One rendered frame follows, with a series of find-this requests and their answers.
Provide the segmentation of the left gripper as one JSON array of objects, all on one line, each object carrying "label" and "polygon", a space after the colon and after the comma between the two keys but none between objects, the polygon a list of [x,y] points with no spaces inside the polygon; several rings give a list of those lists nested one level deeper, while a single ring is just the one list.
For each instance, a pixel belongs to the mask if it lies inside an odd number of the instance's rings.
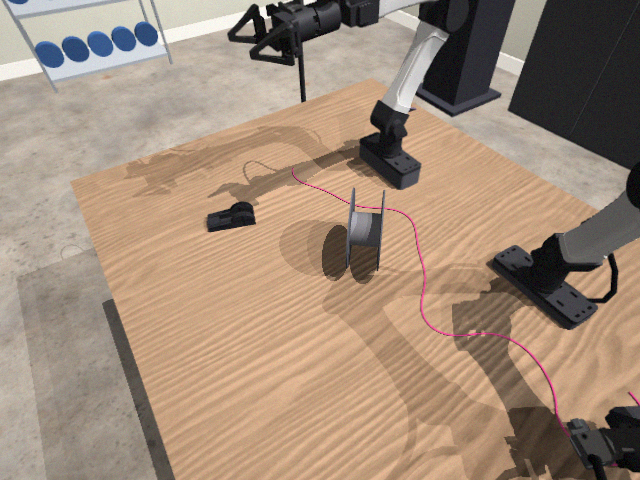
[{"label": "left gripper", "polygon": [[640,473],[640,406],[614,407],[605,420],[610,428],[576,434],[586,455],[603,463],[616,460],[619,468]]}]

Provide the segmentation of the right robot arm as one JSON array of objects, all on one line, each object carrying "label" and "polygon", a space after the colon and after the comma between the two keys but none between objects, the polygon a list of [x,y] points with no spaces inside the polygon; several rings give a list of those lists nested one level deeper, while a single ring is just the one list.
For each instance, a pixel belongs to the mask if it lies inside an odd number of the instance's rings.
[{"label": "right robot arm", "polygon": [[314,22],[319,22],[317,37],[338,30],[341,23],[350,28],[373,25],[387,14],[417,4],[420,4],[420,22],[412,45],[395,80],[370,116],[371,124],[380,133],[360,139],[364,147],[401,176],[421,168],[419,161],[402,150],[403,137],[408,134],[404,125],[412,100],[439,49],[465,22],[468,0],[316,0],[309,3],[317,15]]}]

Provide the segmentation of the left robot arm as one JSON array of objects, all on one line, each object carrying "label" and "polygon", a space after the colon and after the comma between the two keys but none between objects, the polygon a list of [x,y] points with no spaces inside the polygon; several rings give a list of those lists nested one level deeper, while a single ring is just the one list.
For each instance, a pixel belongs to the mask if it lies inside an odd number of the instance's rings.
[{"label": "left robot arm", "polygon": [[[554,233],[530,254],[513,245],[496,254],[494,261],[566,321],[577,325],[595,313],[598,306],[564,281],[567,275],[602,266],[609,254],[638,238],[640,161],[631,169],[624,193],[586,222],[564,233]],[[576,437],[591,430],[584,419],[570,421],[570,442],[584,467],[591,470],[593,465]]]}]

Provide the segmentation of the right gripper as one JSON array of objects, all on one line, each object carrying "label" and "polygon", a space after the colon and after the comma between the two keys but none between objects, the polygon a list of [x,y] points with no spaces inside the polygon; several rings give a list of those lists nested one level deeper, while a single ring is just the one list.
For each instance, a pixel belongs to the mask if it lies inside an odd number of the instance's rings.
[{"label": "right gripper", "polygon": [[[301,43],[318,36],[315,30],[319,29],[319,22],[314,22],[313,19],[317,16],[315,10],[313,7],[309,8],[309,4],[304,5],[304,0],[292,0],[286,3],[280,1],[278,6],[273,3],[266,5],[266,12],[268,17],[271,16],[271,21],[273,20],[273,28],[269,29],[268,33],[264,17],[260,15],[259,6],[252,4],[242,18],[227,33],[229,41],[256,44],[249,51],[252,60],[294,66],[294,53],[295,58],[302,56]],[[236,33],[251,19],[255,29],[254,36],[236,36]],[[282,56],[259,54],[267,46],[277,52],[282,51]]]}]

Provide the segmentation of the black cable reel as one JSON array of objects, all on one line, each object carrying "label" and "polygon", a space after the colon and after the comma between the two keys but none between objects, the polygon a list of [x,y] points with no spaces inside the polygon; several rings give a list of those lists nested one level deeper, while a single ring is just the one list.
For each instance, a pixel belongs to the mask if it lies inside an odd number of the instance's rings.
[{"label": "black cable reel", "polygon": [[382,214],[355,212],[355,187],[353,187],[347,229],[346,268],[349,267],[352,245],[369,246],[378,247],[376,268],[376,271],[378,271],[382,242],[384,206],[385,190],[383,196]]}]

